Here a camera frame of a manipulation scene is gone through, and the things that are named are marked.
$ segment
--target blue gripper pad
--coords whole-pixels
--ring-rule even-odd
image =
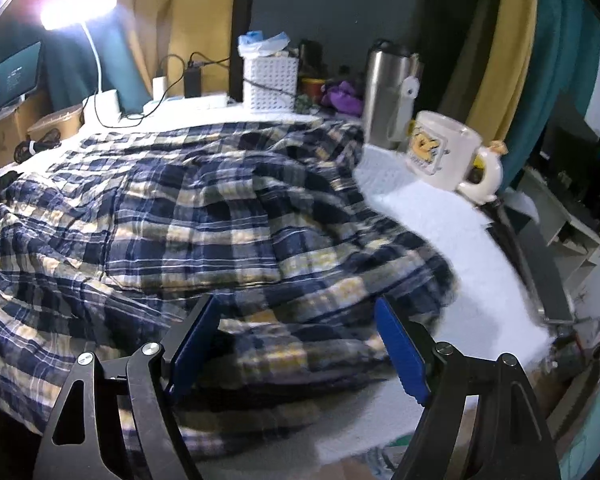
[[[174,360],[171,372],[173,384],[167,391],[172,402],[177,402],[191,391],[205,363],[206,352],[220,323],[220,317],[218,302],[211,297]]]
[[[431,391],[427,385],[425,362],[384,298],[375,302],[375,323],[404,391],[415,397],[421,406],[426,405]]]

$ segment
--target blue plaid comforter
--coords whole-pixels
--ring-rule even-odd
[[[366,206],[362,148],[359,127],[323,121],[109,133],[20,177],[0,204],[0,408],[42,432],[75,356],[131,354],[209,291],[220,330],[177,407],[198,458],[287,436],[317,397],[386,378],[376,296],[435,317],[455,278]]]

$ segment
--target purple cloth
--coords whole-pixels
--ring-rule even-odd
[[[340,113],[355,117],[362,117],[364,108],[362,99],[355,97],[355,88],[349,81],[330,87],[322,98],[322,105],[332,106]]]

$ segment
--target power adapter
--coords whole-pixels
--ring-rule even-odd
[[[205,63],[190,61],[184,70],[184,97],[202,96],[202,67]]]

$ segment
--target printed mug graphic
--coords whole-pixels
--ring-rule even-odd
[[[443,140],[436,139],[422,128],[416,127],[413,130],[409,147],[411,160],[424,173],[433,175],[440,169],[437,162],[440,158],[438,155],[445,152]]]

